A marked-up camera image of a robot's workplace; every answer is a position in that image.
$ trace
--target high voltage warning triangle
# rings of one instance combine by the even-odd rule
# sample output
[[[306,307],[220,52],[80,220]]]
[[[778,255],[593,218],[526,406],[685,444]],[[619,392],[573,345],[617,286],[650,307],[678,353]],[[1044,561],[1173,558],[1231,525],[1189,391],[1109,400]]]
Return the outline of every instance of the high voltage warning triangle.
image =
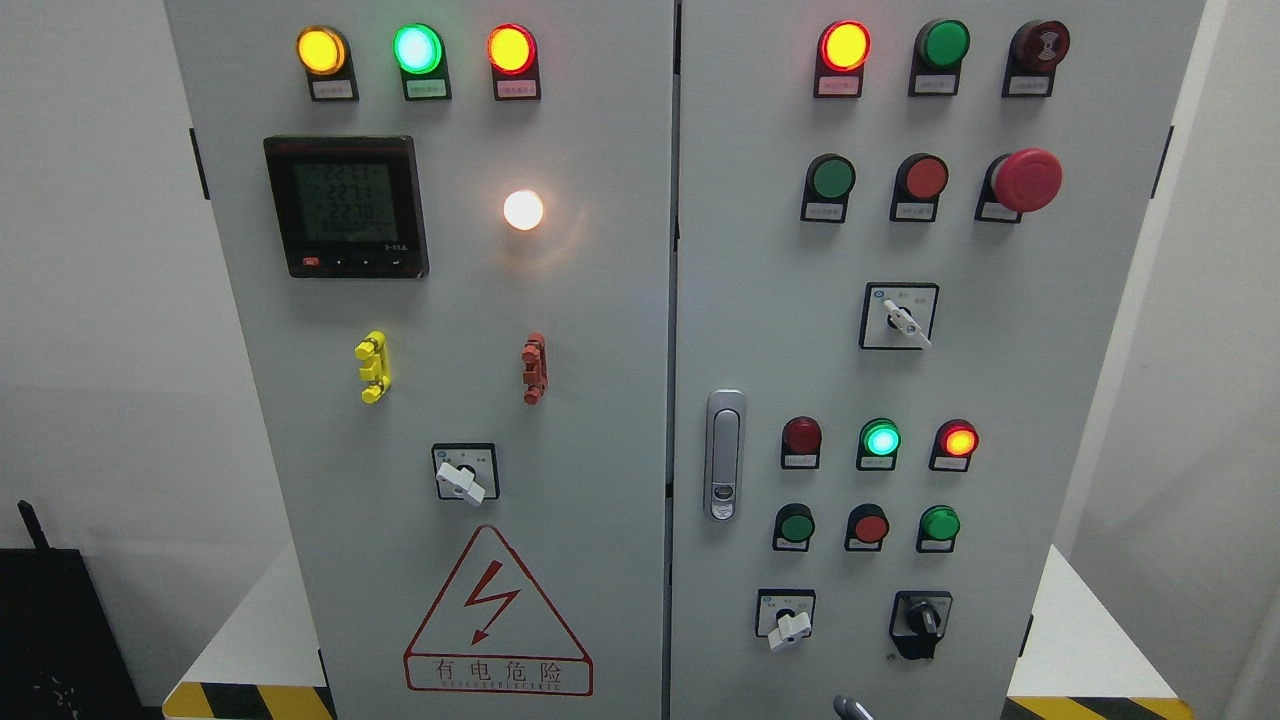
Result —
[[[498,528],[480,525],[404,651],[411,691],[589,696],[591,656]]]

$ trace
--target illuminated indicator light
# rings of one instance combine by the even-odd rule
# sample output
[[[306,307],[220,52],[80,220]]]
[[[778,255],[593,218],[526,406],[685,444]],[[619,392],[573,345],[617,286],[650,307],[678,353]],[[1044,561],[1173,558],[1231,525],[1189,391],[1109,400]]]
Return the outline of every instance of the illuminated indicator light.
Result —
[[[502,204],[502,217],[517,231],[531,231],[543,222],[543,199],[531,190],[517,190]]]
[[[978,434],[970,428],[955,428],[948,430],[946,437],[942,438],[942,447],[947,451],[947,455],[964,457],[978,447]]]
[[[518,76],[534,65],[538,45],[527,29],[507,23],[489,33],[489,61],[498,72]]]
[[[847,73],[863,67],[872,50],[872,36],[861,23],[841,20],[822,33],[822,61],[828,68]]]
[[[332,76],[347,64],[347,44],[332,27],[308,27],[298,33],[298,60],[311,74]]]
[[[878,420],[863,430],[863,447],[867,448],[867,452],[881,457],[892,455],[901,441],[897,425],[891,420]]]
[[[444,44],[434,29],[424,24],[407,24],[396,32],[393,44],[396,61],[406,73],[426,74],[440,67],[444,56]]]

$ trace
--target black object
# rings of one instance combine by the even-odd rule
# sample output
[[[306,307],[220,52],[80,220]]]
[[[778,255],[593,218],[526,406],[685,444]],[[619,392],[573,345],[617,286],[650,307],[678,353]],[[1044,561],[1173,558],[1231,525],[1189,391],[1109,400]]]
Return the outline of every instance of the black object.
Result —
[[[426,274],[412,137],[268,137],[262,150],[291,275]]]
[[[18,509],[36,550],[0,550],[0,717],[143,717],[83,556],[50,548],[31,503]]]

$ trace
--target yellow and black hazard stripe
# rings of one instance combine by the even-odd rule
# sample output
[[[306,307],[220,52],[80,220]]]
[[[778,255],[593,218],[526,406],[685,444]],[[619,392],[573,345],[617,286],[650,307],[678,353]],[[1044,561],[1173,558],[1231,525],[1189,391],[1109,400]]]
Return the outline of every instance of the yellow and black hazard stripe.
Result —
[[[165,717],[334,720],[329,688],[182,683]],[[1011,697],[1000,720],[1196,720],[1180,700],[1128,697]]]
[[[329,688],[182,683],[164,702],[165,717],[334,720]]]
[[[1000,720],[1196,720],[1180,700],[1148,697],[1011,697]]]

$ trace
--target white indicator light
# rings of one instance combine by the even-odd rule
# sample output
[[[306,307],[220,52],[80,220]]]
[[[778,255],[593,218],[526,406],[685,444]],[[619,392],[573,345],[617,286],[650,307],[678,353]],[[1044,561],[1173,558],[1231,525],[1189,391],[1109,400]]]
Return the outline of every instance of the white indicator light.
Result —
[[[531,231],[543,222],[543,199],[531,190],[517,190],[502,204],[502,217],[517,231]]]

